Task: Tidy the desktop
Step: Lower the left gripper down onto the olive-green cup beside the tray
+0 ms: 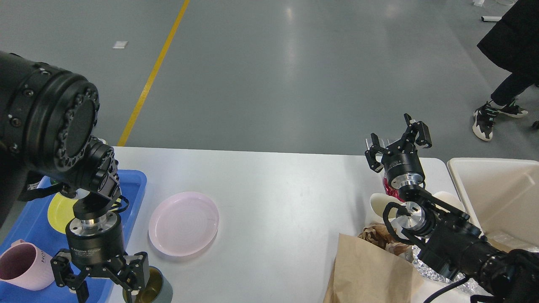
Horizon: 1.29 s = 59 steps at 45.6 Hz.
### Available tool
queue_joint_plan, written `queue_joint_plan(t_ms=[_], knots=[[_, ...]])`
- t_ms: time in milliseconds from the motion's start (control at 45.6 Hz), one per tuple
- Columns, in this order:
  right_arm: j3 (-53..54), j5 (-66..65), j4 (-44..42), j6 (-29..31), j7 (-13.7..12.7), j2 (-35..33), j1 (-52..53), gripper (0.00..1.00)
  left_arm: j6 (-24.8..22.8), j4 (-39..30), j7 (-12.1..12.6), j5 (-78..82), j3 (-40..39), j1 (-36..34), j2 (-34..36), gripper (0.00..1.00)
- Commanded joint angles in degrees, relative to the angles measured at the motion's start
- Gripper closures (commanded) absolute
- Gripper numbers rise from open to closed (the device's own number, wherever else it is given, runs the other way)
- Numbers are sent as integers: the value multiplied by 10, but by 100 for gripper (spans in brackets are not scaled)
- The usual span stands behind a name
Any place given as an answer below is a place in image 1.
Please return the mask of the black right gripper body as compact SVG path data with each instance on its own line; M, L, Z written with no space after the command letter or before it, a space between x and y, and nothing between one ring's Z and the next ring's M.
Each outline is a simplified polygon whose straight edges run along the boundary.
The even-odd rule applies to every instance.
M423 167L416 151L384 155L382 165L389 186L396 190L408 185L422 185L425 182Z

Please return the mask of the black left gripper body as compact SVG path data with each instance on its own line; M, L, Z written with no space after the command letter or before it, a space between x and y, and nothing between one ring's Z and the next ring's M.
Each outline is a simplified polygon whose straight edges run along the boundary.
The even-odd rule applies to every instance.
M118 279L126 267L119 214L108 211L93 223L72 219L65 228L71 263L92 278Z

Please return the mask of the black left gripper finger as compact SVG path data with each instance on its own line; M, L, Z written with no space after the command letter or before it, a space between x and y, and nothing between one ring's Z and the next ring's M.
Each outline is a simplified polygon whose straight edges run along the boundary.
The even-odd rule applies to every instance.
M125 291L126 301L134 303L149 280L148 253L120 254L111 259L110 279Z
M50 263L55 283L58 287L68 287L75 293L79 303L86 303L89 298L89 290L86 278L89 276L89 266L82 266L79 274L73 272L71 266L71 253L68 249L60 249Z

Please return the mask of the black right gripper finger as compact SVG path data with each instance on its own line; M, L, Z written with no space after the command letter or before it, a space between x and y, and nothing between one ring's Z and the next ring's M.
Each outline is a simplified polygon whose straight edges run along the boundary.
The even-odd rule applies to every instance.
M394 154L418 154L419 149L429 149L432 139L429 127L423 121L412 119L409 114L404 114L407 128L402 137L396 142Z
M365 151L366 161L372 171L380 173L384 169L384 166L381 162L377 161L376 155L389 155L390 151L380 145L379 137L376 134L370 134L370 140L370 145Z

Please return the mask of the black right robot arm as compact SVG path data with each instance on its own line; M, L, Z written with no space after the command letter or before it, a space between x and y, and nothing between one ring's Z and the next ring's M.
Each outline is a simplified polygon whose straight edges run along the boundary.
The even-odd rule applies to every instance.
M475 280L485 295L472 295L472 303L537 303L539 299L538 253L522 249L504 252L491 245L470 215L436 198L425 189L425 174L418 146L430 148L429 127L404 114L407 129L402 137L381 146L371 134L365 151L372 171L383 171L399 198L385 205L383 222L397 242L420 249L419 260L449 280L464 278L430 295L430 303L443 293Z

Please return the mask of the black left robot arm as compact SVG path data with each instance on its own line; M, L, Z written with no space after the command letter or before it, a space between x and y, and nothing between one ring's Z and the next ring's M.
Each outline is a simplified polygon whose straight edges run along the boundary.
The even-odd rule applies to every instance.
M87 195L73 205L67 249L45 258L45 279L84 303L86 279L112 280L134 303L146 289L146 252L125 251L120 213L129 206L111 146L93 136L100 108L86 77L1 52L1 203L50 194Z

